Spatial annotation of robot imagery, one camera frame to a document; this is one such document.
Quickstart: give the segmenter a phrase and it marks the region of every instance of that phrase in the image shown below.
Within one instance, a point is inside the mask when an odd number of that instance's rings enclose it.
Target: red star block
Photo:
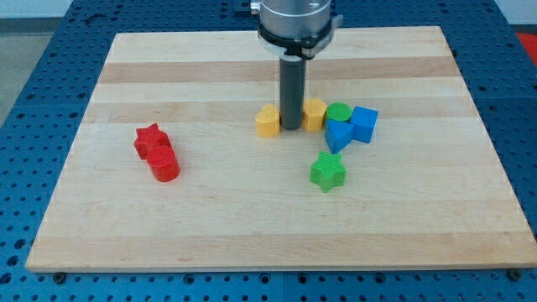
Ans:
[[[136,129],[136,134],[138,138],[134,141],[134,147],[138,151],[138,155],[141,159],[146,159],[148,157],[149,151],[152,148],[157,146],[169,146],[168,134],[160,131],[159,125],[154,123],[153,125],[147,128],[138,128]]]

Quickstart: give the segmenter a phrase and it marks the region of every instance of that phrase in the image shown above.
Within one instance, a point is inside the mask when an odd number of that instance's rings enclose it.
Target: red cylinder block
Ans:
[[[180,166],[170,146],[161,145],[151,148],[146,159],[154,178],[158,181],[171,181],[179,175]]]

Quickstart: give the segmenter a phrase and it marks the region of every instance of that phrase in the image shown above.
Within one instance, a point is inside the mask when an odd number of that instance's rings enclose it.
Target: wood grain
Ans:
[[[380,112],[373,141],[342,151],[346,184],[327,194],[308,181],[327,151],[323,133],[256,134],[256,113],[277,100],[276,64],[254,32],[117,35],[27,267],[537,265],[537,243],[437,27],[343,29],[310,62],[307,97]],[[169,183],[132,146],[134,129],[152,122],[181,162]]]

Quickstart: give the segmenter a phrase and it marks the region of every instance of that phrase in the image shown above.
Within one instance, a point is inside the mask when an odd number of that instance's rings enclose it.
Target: green block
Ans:
[[[326,120],[333,119],[339,122],[348,122],[351,116],[352,110],[346,103],[335,102],[326,109]]]
[[[319,158],[311,165],[310,181],[318,184],[323,192],[345,182],[345,167],[341,163],[341,154],[319,152]]]

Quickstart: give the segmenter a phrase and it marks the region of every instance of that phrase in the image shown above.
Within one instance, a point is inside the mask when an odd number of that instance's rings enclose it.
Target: metal cylinder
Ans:
[[[262,0],[259,20],[271,33],[303,39],[319,33],[330,21],[331,0]]]
[[[279,60],[279,110],[282,128],[294,130],[302,124],[305,60]]]

